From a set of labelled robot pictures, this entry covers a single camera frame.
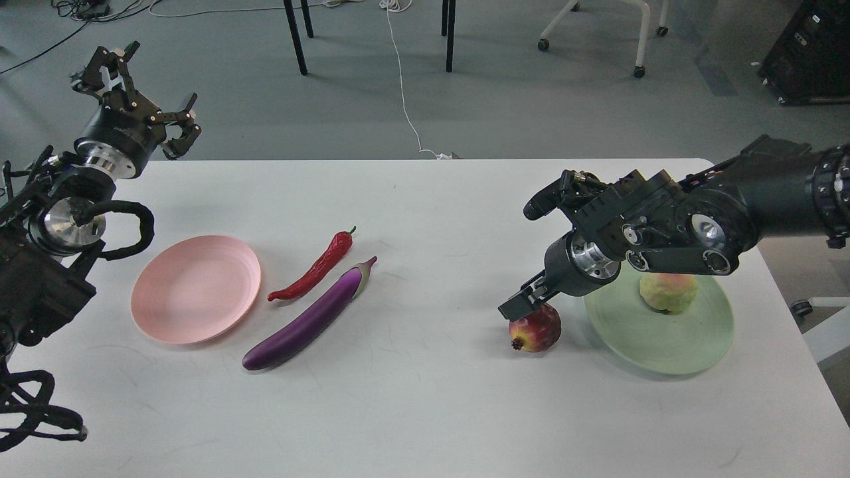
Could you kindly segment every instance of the chair caster wheel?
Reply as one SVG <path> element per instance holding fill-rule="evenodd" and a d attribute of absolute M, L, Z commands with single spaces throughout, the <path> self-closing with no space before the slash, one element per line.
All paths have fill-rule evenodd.
<path fill-rule="evenodd" d="M 794 322 L 796 322 L 798 327 L 802 327 L 803 323 L 806 321 L 805 317 L 814 311 L 814 308 L 807 300 L 797 300 L 795 303 L 791 304 L 788 309 L 794 316 Z"/>

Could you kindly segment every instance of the plate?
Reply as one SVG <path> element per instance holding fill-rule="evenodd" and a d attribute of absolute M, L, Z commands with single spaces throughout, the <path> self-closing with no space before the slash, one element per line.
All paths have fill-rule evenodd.
<path fill-rule="evenodd" d="M 616 354 L 657 373 L 683 375 L 713 366 L 732 345 L 734 319 L 711 276 L 696 276 L 699 292 L 681 314 L 651 309 L 638 289 L 643 273 L 623 265 L 609 285 L 585 296 L 591 324 Z"/>
<path fill-rule="evenodd" d="M 247 244 L 228 236 L 198 236 L 151 260 L 133 288 L 130 310 L 153 339 L 193 344 L 233 327 L 259 288 L 260 263 Z"/>

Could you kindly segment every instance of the green fruit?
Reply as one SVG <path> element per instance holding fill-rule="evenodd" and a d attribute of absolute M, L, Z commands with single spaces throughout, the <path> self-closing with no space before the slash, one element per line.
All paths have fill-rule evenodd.
<path fill-rule="evenodd" d="M 697 294 L 696 277 L 689 274 L 643 274 L 640 295 L 649 307 L 672 314 L 684 312 Z"/>

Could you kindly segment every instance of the gray floor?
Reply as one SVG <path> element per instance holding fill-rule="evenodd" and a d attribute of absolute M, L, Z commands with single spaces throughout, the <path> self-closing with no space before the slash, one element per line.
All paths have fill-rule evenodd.
<path fill-rule="evenodd" d="M 129 1 L 110 3 L 120 9 Z M 756 74 L 798 3 L 672 0 L 671 31 L 649 39 L 647 75 L 639 80 L 632 77 L 638 10 L 620 2 L 586 0 L 541 53 L 540 32 L 564 3 L 461 0 L 451 74 L 444 71 L 440 1 L 416 0 L 391 20 L 406 107 L 423 148 L 466 158 L 720 162 L 760 134 L 816 149 L 850 140 L 850 105 L 783 107 Z M 657 19 L 661 1 L 649 4 Z M 155 11 L 280 5 L 172 0 Z M 70 148 L 95 103 L 71 92 L 68 76 L 96 46 L 132 40 L 142 44 L 130 64 L 139 91 L 167 110 L 199 94 L 204 133 L 185 160 L 431 158 L 419 152 L 405 120 L 399 64 L 377 0 L 311 12 L 316 37 L 303 37 L 308 77 L 298 74 L 282 10 L 178 19 L 144 12 L 89 25 L 0 77 L 0 159 L 19 167 L 48 143 Z M 0 69 L 79 25 L 47 2 L 0 3 Z M 770 239 L 760 249 L 788 303 L 850 295 L 847 252 L 827 250 L 823 238 Z M 847 362 L 824 367 L 846 413 Z"/>

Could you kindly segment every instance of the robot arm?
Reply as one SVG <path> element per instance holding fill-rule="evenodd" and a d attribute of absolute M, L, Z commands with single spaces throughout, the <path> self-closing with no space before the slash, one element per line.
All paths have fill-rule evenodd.
<path fill-rule="evenodd" d="M 763 237 L 825 233 L 830 248 L 850 234 L 850 145 L 809 145 L 762 136 L 740 155 L 681 181 L 638 171 L 613 184 L 564 171 L 525 205 L 531 220 L 560 209 L 573 229 L 546 251 L 544 270 L 499 307 L 516 321 L 557 293 L 586 295 L 619 274 L 725 276 Z"/>
<path fill-rule="evenodd" d="M 82 418 L 71 410 L 49 404 L 54 380 L 38 370 L 10 373 L 9 357 L 20 344 L 34 346 L 71 322 L 95 295 L 86 275 L 97 259 L 122 259 L 140 253 L 154 236 L 154 218 L 137 203 L 112 199 L 118 179 L 137 178 L 160 145 L 166 157 L 182 156 L 201 133 L 191 107 L 163 113 L 133 85 L 127 62 L 139 43 L 125 51 L 98 47 L 86 68 L 73 78 L 72 87 L 93 96 L 99 108 L 75 141 L 74 151 L 53 154 L 48 146 L 25 171 L 3 165 L 7 202 L 0 207 L 0 414 L 23 415 L 20 426 L 0 428 L 0 452 L 27 436 L 83 440 Z M 103 70 L 108 83 L 103 82 Z M 166 127 L 178 126 L 179 138 L 167 139 Z M 13 177 L 25 177 L 17 194 Z M 106 213 L 139 217 L 140 240 L 132 246 L 104 251 L 101 237 Z M 75 256 L 63 266 L 58 259 Z M 39 385 L 31 393 L 22 384 Z M 69 433 L 37 431 L 51 424 Z"/>

